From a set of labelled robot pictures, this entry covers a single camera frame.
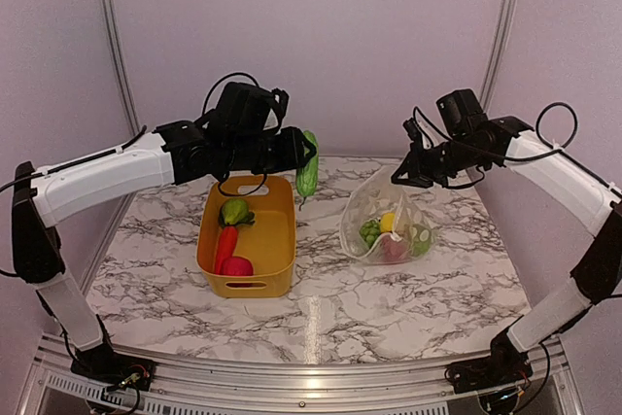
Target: red carrot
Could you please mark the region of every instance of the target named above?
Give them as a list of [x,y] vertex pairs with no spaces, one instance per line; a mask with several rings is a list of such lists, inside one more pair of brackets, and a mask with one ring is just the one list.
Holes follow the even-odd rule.
[[223,262],[225,259],[233,256],[236,244],[237,228],[233,225],[228,225],[223,228],[218,240],[218,249],[216,250],[216,258],[214,259],[214,274],[221,274]]

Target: yellow plastic basket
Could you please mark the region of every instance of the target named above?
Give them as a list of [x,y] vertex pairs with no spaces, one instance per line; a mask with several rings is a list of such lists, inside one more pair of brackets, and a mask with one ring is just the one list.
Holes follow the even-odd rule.
[[[244,193],[261,182],[261,176],[232,177],[222,189]],[[221,276],[214,274],[214,260],[222,229],[218,216],[230,198],[216,185],[210,190],[198,236],[196,259],[216,295],[227,298],[260,298],[286,294],[292,285],[295,261],[295,210],[292,185],[286,179],[269,176],[264,188],[245,196],[255,213],[253,225],[238,227],[234,255],[253,264],[254,276]]]

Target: wall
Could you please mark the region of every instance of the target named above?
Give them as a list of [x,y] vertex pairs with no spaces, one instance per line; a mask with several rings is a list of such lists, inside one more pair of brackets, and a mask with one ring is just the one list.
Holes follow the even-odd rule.
[[[518,0],[490,116],[535,122],[546,104],[564,100],[579,115],[570,152],[607,180],[622,181],[622,0]],[[547,119],[562,141],[570,118]],[[480,187],[532,303],[561,284],[590,237],[561,206],[509,171]],[[620,413],[622,302],[602,303],[564,336],[587,414]]]
[[479,88],[501,0],[115,0],[139,116],[198,117],[235,70],[292,97],[325,154],[402,155],[401,123]]
[[[128,138],[99,0],[0,0],[0,181],[15,167],[61,162]],[[13,269],[11,192],[0,198],[0,267]],[[60,226],[63,255],[79,279],[114,203]],[[0,400],[14,413],[48,320],[35,294],[0,277]]]

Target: yellow lemon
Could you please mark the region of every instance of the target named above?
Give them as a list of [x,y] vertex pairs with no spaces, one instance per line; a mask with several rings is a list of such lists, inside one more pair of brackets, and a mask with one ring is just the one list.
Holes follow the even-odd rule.
[[393,220],[396,218],[394,213],[383,214],[380,219],[380,231],[382,233],[391,232],[393,230]]

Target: produce bag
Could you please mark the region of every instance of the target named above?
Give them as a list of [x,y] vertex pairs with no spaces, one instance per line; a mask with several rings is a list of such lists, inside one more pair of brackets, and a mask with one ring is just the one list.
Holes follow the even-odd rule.
[[[406,191],[391,183],[396,168],[386,166],[350,195],[341,218],[339,239],[344,253],[367,264],[398,264],[421,258],[432,247],[434,232]],[[363,233],[375,236],[375,226],[386,213],[394,213],[392,232],[381,233],[369,246]]]

